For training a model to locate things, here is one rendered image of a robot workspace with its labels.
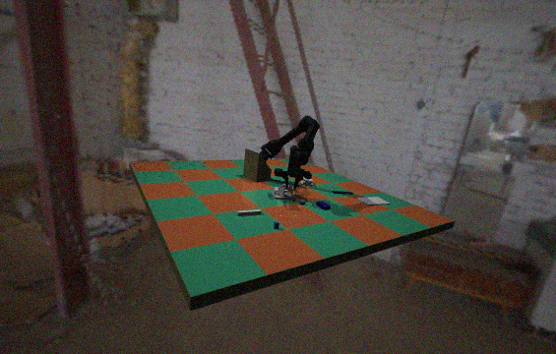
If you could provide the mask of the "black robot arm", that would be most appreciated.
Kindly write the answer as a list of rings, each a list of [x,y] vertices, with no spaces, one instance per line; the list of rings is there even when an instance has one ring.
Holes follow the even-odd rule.
[[[283,137],[278,140],[272,140],[263,145],[261,147],[262,151],[260,152],[260,155],[265,161],[267,161],[269,158],[272,159],[280,152],[282,146],[290,142],[301,133],[306,133],[305,137],[299,140],[298,146],[292,146],[290,148],[289,160],[297,162],[298,166],[294,165],[294,163],[291,163],[288,169],[289,177],[299,178],[299,176],[304,175],[304,169],[301,169],[301,165],[307,164],[309,160],[308,157],[310,156],[314,148],[314,138],[319,128],[320,125],[318,124],[318,122],[310,116],[306,115],[302,118],[302,120],[300,120],[297,127],[292,129]],[[300,149],[297,147],[299,147]]]

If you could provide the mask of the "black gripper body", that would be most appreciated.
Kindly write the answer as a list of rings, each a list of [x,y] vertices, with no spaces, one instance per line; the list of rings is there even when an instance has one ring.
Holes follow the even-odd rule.
[[[288,169],[289,169],[289,166],[291,165],[291,163],[294,163],[294,165],[298,166],[297,162],[290,160],[288,162]],[[282,169],[276,168],[275,169],[275,176],[288,177],[288,175],[289,175],[288,169],[287,169],[287,171],[283,171]],[[305,177],[305,179],[312,179],[312,174],[309,171],[304,171],[303,176]],[[299,176],[299,178],[303,178],[303,176]]]

